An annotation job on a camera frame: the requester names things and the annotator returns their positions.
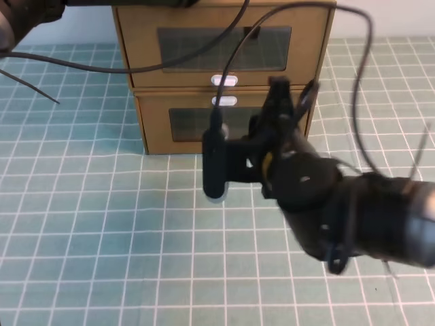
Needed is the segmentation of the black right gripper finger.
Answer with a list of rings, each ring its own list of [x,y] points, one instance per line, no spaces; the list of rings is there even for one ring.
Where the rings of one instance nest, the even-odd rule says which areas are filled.
[[[319,91],[319,82],[312,79],[300,93],[298,103],[295,108],[295,117],[301,119],[304,117],[312,108],[315,100],[317,98],[317,93]]]
[[[290,92],[290,81],[286,77],[269,77],[269,91],[263,104],[263,114],[267,119],[277,119],[280,115],[294,114]]]

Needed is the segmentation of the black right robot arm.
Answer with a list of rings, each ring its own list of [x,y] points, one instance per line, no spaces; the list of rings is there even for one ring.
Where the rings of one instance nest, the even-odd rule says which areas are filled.
[[[434,267],[434,184],[365,172],[346,176],[335,158],[320,156],[298,127],[318,85],[299,102],[289,80],[272,77],[250,135],[266,135],[253,160],[262,194],[274,200],[302,250],[340,274],[352,257],[367,255],[420,268]]]

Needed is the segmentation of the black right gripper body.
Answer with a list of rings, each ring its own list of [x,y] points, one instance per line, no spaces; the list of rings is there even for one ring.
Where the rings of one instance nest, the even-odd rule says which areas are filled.
[[[249,121],[247,139],[254,148],[247,155],[252,164],[247,180],[260,183],[265,198],[306,199],[302,180],[306,176],[306,142],[297,122],[293,113],[261,113]]]

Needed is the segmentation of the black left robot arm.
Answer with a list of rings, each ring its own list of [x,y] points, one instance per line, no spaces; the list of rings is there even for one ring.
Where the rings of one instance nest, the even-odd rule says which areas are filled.
[[[1,1],[1,59],[3,58],[23,58],[29,60],[36,60],[41,62],[47,62],[54,65],[59,65],[62,67],[69,67],[72,69],[89,71],[94,73],[107,73],[107,74],[135,74],[135,73],[149,73],[151,71],[157,71],[169,67],[173,67],[176,65],[180,65],[181,63],[187,62],[201,54],[204,54],[217,46],[220,42],[222,42],[227,36],[232,32],[232,30],[236,27],[237,23],[242,19],[245,11],[249,6],[249,1],[244,1],[241,9],[238,14],[235,16],[234,20],[230,23],[230,25],[215,39],[212,39],[209,43],[206,43],[203,47],[197,49],[194,52],[186,54],[185,56],[171,59],[170,61],[160,63],[159,65],[152,65],[148,67],[139,67],[133,69],[115,69],[115,68],[103,68],[103,67],[94,67],[87,65],[79,65],[74,62],[68,62],[64,60],[59,60],[57,58],[52,58],[48,56],[40,56],[36,54],[28,54],[24,52],[12,52],[12,50],[16,47],[16,45],[25,37],[27,34],[35,28],[39,24],[43,24],[46,22],[52,22],[61,18],[63,11],[66,6],[105,6],[105,5],[113,5],[116,1],[100,1],[100,2],[92,2],[92,1]],[[157,1],[153,2],[153,4],[149,1],[125,1],[120,3],[121,6],[132,6],[134,4],[145,4],[145,5],[162,5],[164,7],[176,7],[176,8],[189,8],[193,6],[198,1]],[[234,59],[237,57],[239,50],[243,47],[244,43],[251,37],[257,29],[260,28],[261,24],[266,22],[269,18],[272,18],[275,14],[282,12],[284,10],[290,10],[298,7],[310,7],[314,5],[315,7],[320,5],[323,7],[326,5],[326,8],[335,9],[336,4],[330,3],[304,3],[304,2],[294,2],[294,3],[286,3],[275,9],[265,13],[257,22],[254,23],[246,32],[245,36],[240,40],[237,46],[234,48],[233,53],[231,54],[224,70],[222,72],[222,78],[220,84],[218,84],[217,89],[217,102],[214,104],[214,107],[218,107],[220,104],[220,99],[223,94],[224,89],[224,81],[227,79],[229,70],[232,66]],[[349,7],[340,7],[338,9],[350,12],[352,14],[357,14],[363,17],[366,20],[368,25],[368,34],[367,34],[367,43],[364,48],[363,61],[360,68],[364,68],[366,57],[368,55],[368,51],[370,50],[372,43],[372,20],[368,16],[368,14],[362,10],[358,10],[355,8]],[[56,99],[52,98],[45,92],[41,91],[39,88],[30,84],[27,81],[24,81],[10,73],[1,69],[1,74],[22,84],[28,88],[31,88],[33,91],[38,94],[48,98],[52,102],[56,104],[60,104]]]

